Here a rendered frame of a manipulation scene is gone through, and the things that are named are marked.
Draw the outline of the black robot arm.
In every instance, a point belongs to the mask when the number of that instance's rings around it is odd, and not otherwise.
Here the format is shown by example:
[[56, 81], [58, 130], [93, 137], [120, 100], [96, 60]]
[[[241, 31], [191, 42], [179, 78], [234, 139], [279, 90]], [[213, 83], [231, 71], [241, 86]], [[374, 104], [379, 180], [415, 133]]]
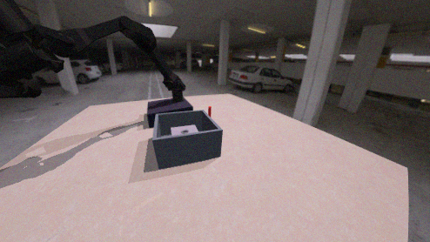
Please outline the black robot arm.
[[[107, 35], [122, 32], [144, 50], [164, 76], [163, 84], [172, 91], [172, 102], [185, 101], [185, 85], [174, 74], [157, 48], [156, 38], [151, 28], [120, 16], [85, 28], [53, 30], [39, 24], [32, 24], [18, 7], [15, 0], [0, 0], [0, 38], [7, 43], [21, 39], [21, 42], [7, 48], [6, 57], [21, 71], [34, 73], [50, 68], [58, 73], [64, 69], [64, 60], [56, 57], [75, 56], [92, 42]], [[47, 47], [47, 48], [46, 48]], [[53, 54], [54, 53], [54, 54]]]

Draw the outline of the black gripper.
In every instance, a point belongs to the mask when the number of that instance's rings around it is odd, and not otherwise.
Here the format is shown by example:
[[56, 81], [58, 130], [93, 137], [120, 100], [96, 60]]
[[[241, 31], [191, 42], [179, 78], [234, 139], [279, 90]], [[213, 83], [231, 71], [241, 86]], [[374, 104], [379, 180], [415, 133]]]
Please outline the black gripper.
[[0, 98], [40, 96], [42, 91], [37, 78], [19, 70], [6, 57], [6, 49], [0, 46]]

